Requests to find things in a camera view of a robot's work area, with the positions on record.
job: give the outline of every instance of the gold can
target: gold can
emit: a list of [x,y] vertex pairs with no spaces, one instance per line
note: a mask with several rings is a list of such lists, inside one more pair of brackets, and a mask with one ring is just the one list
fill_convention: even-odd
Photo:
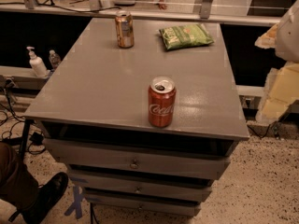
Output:
[[131,48],[134,45],[133,18],[129,11],[121,10],[115,17],[118,45],[121,48]]

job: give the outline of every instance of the coca-cola can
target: coca-cola can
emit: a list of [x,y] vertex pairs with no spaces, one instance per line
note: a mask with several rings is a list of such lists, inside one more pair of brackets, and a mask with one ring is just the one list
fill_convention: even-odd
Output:
[[115,17],[118,45],[128,49],[134,45],[133,18],[129,11],[120,10]]
[[169,77],[156,77],[149,85],[149,123],[166,127],[173,118],[176,100],[175,82]]

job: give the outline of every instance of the black shoe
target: black shoe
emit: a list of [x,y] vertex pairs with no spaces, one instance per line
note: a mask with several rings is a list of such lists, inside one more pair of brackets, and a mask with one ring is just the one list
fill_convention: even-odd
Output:
[[68,176],[66,173],[58,173],[38,193],[36,203],[28,210],[18,210],[27,224],[39,224],[49,210],[62,198],[67,188]]

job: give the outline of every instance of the coca-cola logo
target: coca-cola logo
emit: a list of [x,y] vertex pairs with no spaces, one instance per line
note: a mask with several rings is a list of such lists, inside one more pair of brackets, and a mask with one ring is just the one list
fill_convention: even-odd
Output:
[[174,112],[174,105],[169,107],[160,107],[158,104],[152,104],[149,106],[149,112],[155,116],[168,116]]

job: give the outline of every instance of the dark pants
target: dark pants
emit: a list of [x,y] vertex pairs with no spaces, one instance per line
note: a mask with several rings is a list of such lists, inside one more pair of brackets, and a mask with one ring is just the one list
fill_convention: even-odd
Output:
[[19,210],[35,203],[38,183],[27,171],[16,151],[0,142],[0,199]]

